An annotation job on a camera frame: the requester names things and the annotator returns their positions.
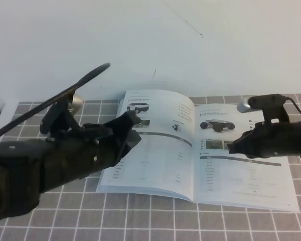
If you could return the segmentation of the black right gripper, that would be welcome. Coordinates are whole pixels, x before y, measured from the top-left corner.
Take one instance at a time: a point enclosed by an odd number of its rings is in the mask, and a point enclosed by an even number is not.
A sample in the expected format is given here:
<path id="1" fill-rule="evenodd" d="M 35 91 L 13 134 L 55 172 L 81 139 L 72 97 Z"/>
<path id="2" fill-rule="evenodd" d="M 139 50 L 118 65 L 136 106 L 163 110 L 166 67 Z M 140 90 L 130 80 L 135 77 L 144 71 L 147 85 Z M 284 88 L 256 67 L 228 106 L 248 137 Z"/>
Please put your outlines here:
<path id="1" fill-rule="evenodd" d="M 257 123 L 227 147 L 229 154 L 244 154 L 249 158 L 301 156 L 301 122 Z"/>

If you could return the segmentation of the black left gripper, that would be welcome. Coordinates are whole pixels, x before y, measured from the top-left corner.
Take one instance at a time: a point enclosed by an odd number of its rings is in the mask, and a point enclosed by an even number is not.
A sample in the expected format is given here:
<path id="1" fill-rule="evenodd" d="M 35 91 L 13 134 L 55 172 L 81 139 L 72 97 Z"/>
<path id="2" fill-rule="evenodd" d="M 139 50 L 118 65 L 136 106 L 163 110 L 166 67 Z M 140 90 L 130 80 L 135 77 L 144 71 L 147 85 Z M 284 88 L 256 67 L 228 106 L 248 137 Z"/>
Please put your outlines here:
<path id="1" fill-rule="evenodd" d="M 132 130 L 139 122 L 130 110 L 105 124 L 56 132 L 51 141 L 54 148 L 44 158 L 44 179 L 81 179 L 115 166 L 141 141 L 137 131 Z"/>

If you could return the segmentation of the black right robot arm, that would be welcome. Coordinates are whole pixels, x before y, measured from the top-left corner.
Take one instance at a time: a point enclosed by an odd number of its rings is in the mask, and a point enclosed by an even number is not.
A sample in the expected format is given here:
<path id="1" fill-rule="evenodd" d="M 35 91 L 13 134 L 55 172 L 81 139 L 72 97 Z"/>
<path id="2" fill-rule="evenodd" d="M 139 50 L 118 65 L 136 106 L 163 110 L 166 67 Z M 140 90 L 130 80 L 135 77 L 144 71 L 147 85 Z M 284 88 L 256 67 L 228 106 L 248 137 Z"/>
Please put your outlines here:
<path id="1" fill-rule="evenodd" d="M 228 145 L 230 154 L 248 158 L 301 156 L 301 122 L 257 123 Z"/>

